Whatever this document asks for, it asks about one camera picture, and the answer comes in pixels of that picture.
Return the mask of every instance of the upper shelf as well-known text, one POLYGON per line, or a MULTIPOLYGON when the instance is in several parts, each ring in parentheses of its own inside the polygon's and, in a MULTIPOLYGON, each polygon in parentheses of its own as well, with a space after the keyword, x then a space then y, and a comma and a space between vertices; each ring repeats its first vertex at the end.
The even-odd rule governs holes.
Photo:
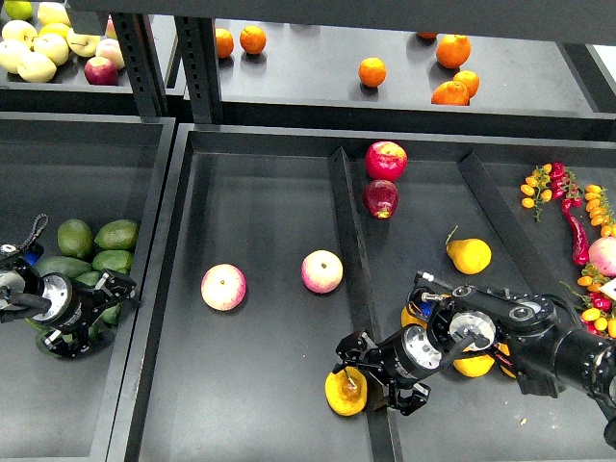
POLYGON ((602 0, 70 0, 78 11, 170 14, 510 39, 616 44, 616 7, 602 0))

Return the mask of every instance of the yellow apple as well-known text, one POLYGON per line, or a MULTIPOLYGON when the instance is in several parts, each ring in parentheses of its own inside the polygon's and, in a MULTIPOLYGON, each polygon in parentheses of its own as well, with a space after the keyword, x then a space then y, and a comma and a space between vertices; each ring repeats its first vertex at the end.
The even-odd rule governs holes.
POLYGON ((58 34, 45 34, 35 38, 35 51, 45 55, 55 65, 62 65, 68 61, 68 45, 58 34))
POLYGON ((91 58, 96 53, 100 37, 75 34, 75 31, 71 28, 68 30, 68 34, 66 34, 66 42, 68 42, 68 46, 75 54, 82 58, 91 58))
POLYGON ((26 82, 49 82, 56 74, 56 65, 42 53, 24 53, 19 59, 17 72, 26 82))
POLYGON ((11 74, 16 74, 21 55, 25 53, 30 53, 30 47, 23 41, 4 40, 0 43, 0 65, 11 74))
POLYGON ((60 22, 70 26, 66 8, 61 3, 40 2, 38 4, 37 18, 43 26, 54 22, 60 22))
POLYGON ((38 34, 35 26, 19 19, 7 22, 2 28, 2 39, 22 41, 28 45, 30 49, 32 49, 34 45, 33 40, 38 34))

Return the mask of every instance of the pink apple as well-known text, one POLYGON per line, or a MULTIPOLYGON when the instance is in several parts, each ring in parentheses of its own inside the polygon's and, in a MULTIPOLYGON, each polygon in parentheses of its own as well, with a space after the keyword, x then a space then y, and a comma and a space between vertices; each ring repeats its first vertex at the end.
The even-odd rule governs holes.
POLYGON ((84 70, 90 85, 117 85, 117 69, 107 58, 90 58, 84 70))
POLYGON ((404 149, 393 141, 378 141, 366 153, 366 172, 372 180, 399 179, 406 168, 408 157, 404 149))
POLYGON ((105 38, 100 40, 100 43, 96 46, 95 56, 102 56, 114 63, 117 70, 124 68, 124 58, 122 58, 122 52, 119 49, 119 43, 113 38, 105 38))
POLYGON ((201 280, 203 301, 215 310, 232 310, 242 303, 245 294, 246 279, 233 265, 211 267, 201 280))
POLYGON ((112 21, 111 15, 109 15, 109 19, 107 19, 107 27, 105 28, 105 35, 109 39, 117 39, 116 26, 114 26, 114 22, 112 21))
POLYGON ((343 264, 328 250, 314 251, 301 264, 301 279, 312 292, 327 294, 342 281, 343 264))

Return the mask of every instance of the yellow pear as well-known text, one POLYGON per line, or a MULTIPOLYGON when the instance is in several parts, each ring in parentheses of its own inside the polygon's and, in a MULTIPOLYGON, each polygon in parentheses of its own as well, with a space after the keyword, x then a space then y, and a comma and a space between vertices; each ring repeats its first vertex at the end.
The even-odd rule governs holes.
POLYGON ((445 244, 447 254, 455 267, 464 274, 477 274, 490 264, 492 250, 481 239, 449 241, 455 229, 449 234, 445 244))

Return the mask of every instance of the red chili pepper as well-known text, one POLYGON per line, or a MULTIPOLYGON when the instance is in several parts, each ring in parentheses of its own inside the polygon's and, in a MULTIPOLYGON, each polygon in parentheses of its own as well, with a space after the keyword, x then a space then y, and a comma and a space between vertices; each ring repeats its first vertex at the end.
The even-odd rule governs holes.
POLYGON ((583 267, 588 263, 589 260, 588 238, 586 237, 586 232, 584 231, 584 228, 582 228, 581 224, 579 224, 579 221, 573 215, 571 215, 571 212, 569 212, 568 207, 565 208, 565 202, 567 202, 567 200, 569 199, 565 199, 562 201, 562 215, 564 215, 565 219, 567 219, 569 227, 571 228, 571 233, 574 237, 574 249, 572 259, 576 265, 583 267))
POLYGON ((599 308, 602 311, 610 311, 612 309, 612 302, 604 297, 597 297, 593 300, 593 306, 599 308))
POLYGON ((552 200, 560 199, 563 195, 565 195, 565 190, 556 189, 552 191, 552 200))

